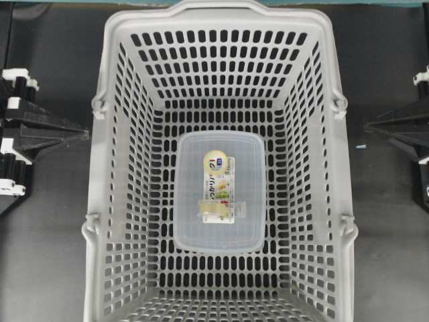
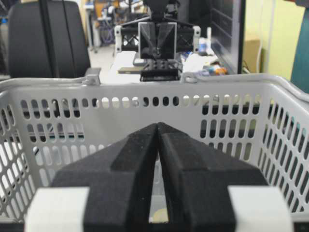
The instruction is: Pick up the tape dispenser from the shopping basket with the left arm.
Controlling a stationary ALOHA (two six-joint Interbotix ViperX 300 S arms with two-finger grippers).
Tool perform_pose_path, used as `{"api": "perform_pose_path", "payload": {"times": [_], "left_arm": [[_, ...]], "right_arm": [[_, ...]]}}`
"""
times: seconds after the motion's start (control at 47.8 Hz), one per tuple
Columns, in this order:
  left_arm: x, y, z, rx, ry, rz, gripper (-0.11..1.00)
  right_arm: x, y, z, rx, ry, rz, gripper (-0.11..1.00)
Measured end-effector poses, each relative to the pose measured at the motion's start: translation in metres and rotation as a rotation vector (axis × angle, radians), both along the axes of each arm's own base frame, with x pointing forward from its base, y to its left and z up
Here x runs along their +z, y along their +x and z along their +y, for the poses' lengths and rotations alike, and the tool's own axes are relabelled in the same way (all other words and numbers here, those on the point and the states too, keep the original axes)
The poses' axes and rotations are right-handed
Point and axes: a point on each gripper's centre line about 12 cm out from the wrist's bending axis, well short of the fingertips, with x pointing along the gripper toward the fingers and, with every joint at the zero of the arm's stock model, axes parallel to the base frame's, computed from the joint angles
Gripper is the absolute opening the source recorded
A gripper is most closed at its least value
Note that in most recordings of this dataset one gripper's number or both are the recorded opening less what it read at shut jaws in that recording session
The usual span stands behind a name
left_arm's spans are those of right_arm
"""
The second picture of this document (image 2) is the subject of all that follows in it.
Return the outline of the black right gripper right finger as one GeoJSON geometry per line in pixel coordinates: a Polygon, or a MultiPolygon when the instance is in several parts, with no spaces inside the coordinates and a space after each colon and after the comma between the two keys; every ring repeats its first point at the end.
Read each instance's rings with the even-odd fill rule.
{"type": "Polygon", "coordinates": [[[278,187],[261,171],[160,122],[159,155],[171,220],[191,232],[292,232],[278,187]]]}

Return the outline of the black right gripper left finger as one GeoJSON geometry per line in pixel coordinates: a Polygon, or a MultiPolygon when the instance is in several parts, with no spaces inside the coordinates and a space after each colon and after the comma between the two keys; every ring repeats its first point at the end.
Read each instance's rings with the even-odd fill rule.
{"type": "Polygon", "coordinates": [[[127,232],[148,224],[157,125],[60,169],[37,190],[27,232],[127,232]]]}

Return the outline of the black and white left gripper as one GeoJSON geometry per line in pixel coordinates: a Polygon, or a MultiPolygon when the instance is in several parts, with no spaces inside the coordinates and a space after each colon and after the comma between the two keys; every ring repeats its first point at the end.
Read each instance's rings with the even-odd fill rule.
{"type": "Polygon", "coordinates": [[[179,21],[131,21],[114,28],[115,51],[133,51],[148,59],[141,82],[179,81],[182,64],[177,53],[199,49],[200,26],[179,21]]]}

